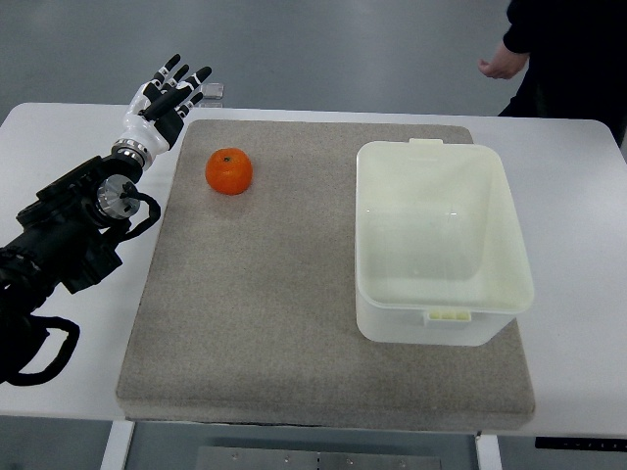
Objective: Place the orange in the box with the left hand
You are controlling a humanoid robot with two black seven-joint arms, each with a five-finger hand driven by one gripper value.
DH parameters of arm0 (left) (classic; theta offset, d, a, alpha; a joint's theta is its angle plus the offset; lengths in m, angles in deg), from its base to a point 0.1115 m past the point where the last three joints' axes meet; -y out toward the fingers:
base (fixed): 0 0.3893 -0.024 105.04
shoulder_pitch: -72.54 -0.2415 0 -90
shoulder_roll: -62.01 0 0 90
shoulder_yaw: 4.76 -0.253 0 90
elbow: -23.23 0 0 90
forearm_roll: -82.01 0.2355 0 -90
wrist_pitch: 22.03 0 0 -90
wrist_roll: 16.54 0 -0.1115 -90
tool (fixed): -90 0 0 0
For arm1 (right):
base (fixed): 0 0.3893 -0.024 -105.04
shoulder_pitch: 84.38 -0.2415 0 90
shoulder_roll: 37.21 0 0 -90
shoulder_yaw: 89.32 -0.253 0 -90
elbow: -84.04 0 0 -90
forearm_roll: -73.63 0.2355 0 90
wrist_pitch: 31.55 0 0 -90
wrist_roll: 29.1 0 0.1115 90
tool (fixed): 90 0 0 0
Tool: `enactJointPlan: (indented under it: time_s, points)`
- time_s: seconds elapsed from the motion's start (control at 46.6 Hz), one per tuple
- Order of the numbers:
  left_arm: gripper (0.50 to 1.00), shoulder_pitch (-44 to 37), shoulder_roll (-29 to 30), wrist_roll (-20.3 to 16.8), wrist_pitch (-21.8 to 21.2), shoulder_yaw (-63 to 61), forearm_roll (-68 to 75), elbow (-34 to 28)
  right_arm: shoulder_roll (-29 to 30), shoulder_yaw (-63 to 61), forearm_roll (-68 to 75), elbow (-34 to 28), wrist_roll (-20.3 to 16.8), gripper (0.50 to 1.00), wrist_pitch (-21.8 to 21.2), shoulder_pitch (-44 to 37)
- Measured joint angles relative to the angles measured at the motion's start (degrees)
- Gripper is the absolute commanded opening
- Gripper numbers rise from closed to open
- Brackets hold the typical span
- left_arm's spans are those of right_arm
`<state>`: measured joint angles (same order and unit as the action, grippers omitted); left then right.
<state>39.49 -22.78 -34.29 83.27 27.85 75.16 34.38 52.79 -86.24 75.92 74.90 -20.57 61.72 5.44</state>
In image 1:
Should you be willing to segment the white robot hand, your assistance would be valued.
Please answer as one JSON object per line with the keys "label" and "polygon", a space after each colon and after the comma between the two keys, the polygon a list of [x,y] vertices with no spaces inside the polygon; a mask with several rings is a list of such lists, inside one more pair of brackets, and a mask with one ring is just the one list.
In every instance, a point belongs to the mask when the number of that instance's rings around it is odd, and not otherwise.
{"label": "white robot hand", "polygon": [[[148,152],[166,152],[175,144],[183,127],[182,118],[204,98],[202,92],[193,93],[212,74],[211,67],[202,67],[182,79],[189,71],[188,65],[170,74],[179,62],[180,55],[174,54],[151,81],[140,86],[122,120],[121,139],[141,144]],[[162,95],[158,86],[164,86],[167,93]],[[170,91],[175,87],[178,92]],[[178,105],[178,94],[180,98],[192,97]]]}

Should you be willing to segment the bystander hand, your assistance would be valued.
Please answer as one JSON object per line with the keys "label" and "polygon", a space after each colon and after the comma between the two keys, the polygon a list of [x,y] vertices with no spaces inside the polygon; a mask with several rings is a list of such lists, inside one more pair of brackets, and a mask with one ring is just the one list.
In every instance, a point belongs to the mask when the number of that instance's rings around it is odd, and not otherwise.
{"label": "bystander hand", "polygon": [[528,53],[514,53],[502,42],[490,61],[481,59],[478,62],[478,69],[489,78],[511,79],[525,68],[528,60]]}

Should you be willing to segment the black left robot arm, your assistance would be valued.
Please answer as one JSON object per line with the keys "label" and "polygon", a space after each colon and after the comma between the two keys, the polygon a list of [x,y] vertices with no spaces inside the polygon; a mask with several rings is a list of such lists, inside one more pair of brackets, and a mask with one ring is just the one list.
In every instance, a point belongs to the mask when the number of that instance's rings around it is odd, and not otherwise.
{"label": "black left robot arm", "polygon": [[118,245],[160,219],[159,204],[136,185],[174,146],[211,73],[191,73],[172,56],[137,90],[111,153],[58,178],[18,213],[23,232],[1,249],[2,382],[41,385],[67,366],[79,326],[35,311],[58,285],[75,294],[100,283],[122,264]]}

